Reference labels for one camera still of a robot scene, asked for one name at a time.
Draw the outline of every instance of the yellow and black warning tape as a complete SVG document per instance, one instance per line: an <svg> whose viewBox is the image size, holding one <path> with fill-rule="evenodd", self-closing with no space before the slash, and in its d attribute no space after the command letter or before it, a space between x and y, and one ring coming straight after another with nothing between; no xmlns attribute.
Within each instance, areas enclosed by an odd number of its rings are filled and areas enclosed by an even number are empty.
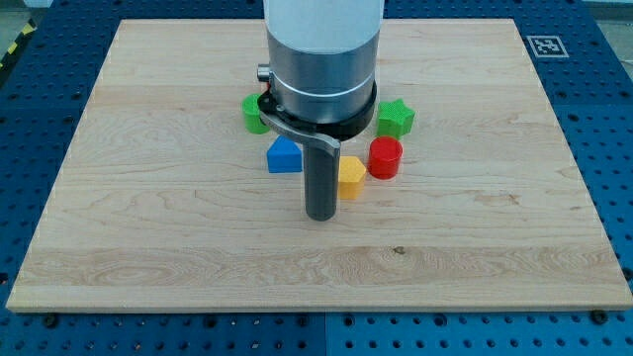
<svg viewBox="0 0 633 356"><path fill-rule="evenodd" d="M18 58L27 47L27 44L33 37L34 32L38 29L35 21L30 19L27 22L27 25L20 31L18 37L13 41L9 48L7 48L7 52L4 53L2 59L0 60L0 88L7 81L11 71L16 66L18 62Z"/></svg>

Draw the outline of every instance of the blue pegboard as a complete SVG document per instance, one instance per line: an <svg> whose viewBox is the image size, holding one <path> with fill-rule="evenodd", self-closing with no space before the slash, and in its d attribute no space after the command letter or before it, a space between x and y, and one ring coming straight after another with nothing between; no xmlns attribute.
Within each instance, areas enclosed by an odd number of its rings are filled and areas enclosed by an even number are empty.
<svg viewBox="0 0 633 356"><path fill-rule="evenodd" d="M257 0L56 0L0 89L0 302L121 19L261 18ZM621 265L633 268L633 84L577 0L387 0L386 18L512 18ZM567 56L535 53L557 37ZM633 354L633 311L14 315L0 355Z"/></svg>

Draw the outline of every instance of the blue block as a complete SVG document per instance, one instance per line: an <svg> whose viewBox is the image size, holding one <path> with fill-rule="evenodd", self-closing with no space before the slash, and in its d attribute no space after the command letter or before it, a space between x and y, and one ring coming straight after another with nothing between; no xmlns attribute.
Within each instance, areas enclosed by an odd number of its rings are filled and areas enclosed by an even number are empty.
<svg viewBox="0 0 633 356"><path fill-rule="evenodd" d="M302 171L301 150L291 140L278 136L266 152L268 172L291 173Z"/></svg>

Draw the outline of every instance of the yellow pentagon block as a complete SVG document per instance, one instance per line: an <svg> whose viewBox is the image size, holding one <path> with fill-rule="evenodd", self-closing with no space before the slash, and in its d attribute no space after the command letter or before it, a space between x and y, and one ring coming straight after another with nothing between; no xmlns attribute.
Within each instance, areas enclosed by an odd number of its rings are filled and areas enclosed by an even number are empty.
<svg viewBox="0 0 633 356"><path fill-rule="evenodd" d="M342 156L338 164L338 198L353 200L365 187L367 168L354 156Z"/></svg>

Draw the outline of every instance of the green star block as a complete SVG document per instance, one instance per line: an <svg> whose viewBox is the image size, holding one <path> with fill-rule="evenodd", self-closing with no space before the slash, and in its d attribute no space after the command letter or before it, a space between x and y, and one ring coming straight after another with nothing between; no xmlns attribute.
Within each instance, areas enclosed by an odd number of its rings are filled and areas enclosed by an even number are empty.
<svg viewBox="0 0 633 356"><path fill-rule="evenodd" d="M411 132L415 111L405 105L403 99L394 102L382 102L378 105L378 133L396 139Z"/></svg>
<svg viewBox="0 0 633 356"><path fill-rule="evenodd" d="M251 94L241 102L241 111L244 115L244 125L252 134L266 134L270 131L270 128L265 126L261 120L259 120L257 99L259 99L260 95L261 94Z"/></svg>

